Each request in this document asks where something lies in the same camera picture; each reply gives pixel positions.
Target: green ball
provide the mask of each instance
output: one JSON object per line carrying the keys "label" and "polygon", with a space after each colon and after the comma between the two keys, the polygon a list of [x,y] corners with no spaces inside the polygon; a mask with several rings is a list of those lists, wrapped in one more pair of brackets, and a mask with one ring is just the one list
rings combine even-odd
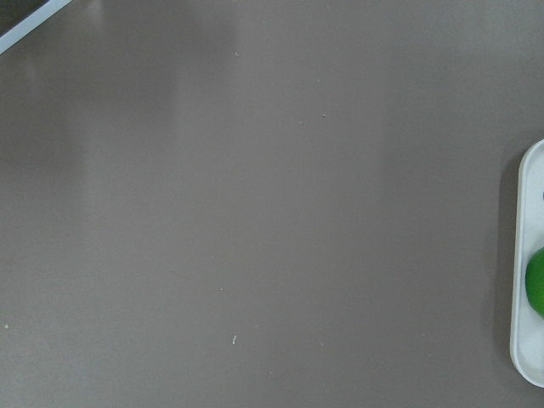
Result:
{"label": "green ball", "polygon": [[544,317],[544,248],[539,249],[527,264],[525,290],[531,307]]}

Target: gray table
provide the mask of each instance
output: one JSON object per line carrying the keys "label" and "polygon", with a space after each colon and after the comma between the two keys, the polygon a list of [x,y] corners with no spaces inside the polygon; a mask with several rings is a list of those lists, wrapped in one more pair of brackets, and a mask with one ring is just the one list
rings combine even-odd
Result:
{"label": "gray table", "polygon": [[152,3],[0,56],[0,406],[541,405],[544,4]]}

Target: white plastic tray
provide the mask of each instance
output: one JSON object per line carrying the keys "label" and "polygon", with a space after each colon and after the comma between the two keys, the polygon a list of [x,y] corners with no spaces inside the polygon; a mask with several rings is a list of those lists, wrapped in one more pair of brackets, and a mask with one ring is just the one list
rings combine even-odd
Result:
{"label": "white plastic tray", "polygon": [[34,30],[69,2],[71,2],[71,0],[49,0],[42,7],[23,19],[19,24],[0,36],[0,54],[17,43],[22,37]]}
{"label": "white plastic tray", "polygon": [[514,263],[510,355],[527,381],[544,387],[544,319],[529,305],[525,268],[544,247],[544,140],[534,144],[519,167],[518,221]]}

